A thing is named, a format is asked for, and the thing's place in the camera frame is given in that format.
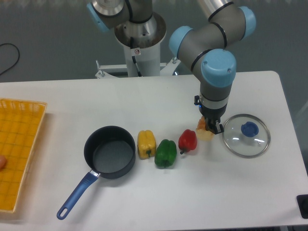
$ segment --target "glass lid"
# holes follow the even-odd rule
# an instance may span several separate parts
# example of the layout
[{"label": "glass lid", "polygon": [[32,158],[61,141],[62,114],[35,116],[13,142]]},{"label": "glass lid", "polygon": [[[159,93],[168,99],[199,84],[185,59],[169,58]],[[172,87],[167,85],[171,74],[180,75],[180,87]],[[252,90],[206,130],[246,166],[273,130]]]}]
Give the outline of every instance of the glass lid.
[{"label": "glass lid", "polygon": [[257,117],[239,114],[227,120],[222,133],[224,143],[234,154],[252,158],[267,150],[270,143],[270,132]]}]

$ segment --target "green bell pepper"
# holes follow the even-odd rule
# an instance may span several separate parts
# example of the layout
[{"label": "green bell pepper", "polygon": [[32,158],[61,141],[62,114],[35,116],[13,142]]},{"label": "green bell pepper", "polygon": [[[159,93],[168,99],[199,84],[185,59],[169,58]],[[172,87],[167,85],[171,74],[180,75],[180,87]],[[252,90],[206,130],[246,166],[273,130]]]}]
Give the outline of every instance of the green bell pepper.
[{"label": "green bell pepper", "polygon": [[158,167],[173,165],[177,157],[177,146],[174,141],[162,140],[156,149],[155,164]]}]

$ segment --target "red bell pepper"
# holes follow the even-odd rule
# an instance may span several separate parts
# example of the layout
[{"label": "red bell pepper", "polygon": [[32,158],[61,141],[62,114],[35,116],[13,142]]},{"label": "red bell pepper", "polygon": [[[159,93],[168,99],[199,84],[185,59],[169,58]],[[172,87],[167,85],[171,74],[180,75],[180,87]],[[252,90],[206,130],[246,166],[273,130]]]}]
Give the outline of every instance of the red bell pepper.
[{"label": "red bell pepper", "polygon": [[194,150],[197,147],[197,136],[194,131],[186,129],[179,138],[179,148],[182,150],[180,153],[186,153]]}]

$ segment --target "bell pepper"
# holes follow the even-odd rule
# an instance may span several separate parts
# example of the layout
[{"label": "bell pepper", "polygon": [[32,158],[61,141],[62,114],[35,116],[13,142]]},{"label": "bell pepper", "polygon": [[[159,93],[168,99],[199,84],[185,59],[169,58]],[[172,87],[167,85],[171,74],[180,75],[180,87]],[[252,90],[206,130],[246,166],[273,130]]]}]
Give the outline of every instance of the bell pepper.
[{"label": "bell pepper", "polygon": [[169,167],[173,165],[176,157],[177,146],[174,141],[162,140],[156,150],[155,164],[158,167]]},{"label": "bell pepper", "polygon": [[182,150],[180,153],[186,153],[194,150],[197,147],[197,136],[194,131],[186,129],[179,138],[179,148]]},{"label": "bell pepper", "polygon": [[140,131],[138,134],[138,155],[140,159],[155,156],[156,141],[152,131]]}]

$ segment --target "pan handle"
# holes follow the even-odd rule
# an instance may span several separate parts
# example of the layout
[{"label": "pan handle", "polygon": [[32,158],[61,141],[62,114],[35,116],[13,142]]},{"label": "pan handle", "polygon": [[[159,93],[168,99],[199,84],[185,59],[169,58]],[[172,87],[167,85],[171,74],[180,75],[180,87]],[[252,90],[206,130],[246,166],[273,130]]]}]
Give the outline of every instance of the pan handle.
[{"label": "pan handle", "polygon": [[93,170],[85,175],[85,177],[77,185],[72,194],[68,197],[68,199],[65,201],[63,206],[58,211],[57,213],[58,219],[63,220],[64,218],[66,218],[66,216],[72,210],[72,208],[77,203],[82,194],[85,192],[85,190],[98,179],[99,175],[100,175],[99,173],[96,173]]}]

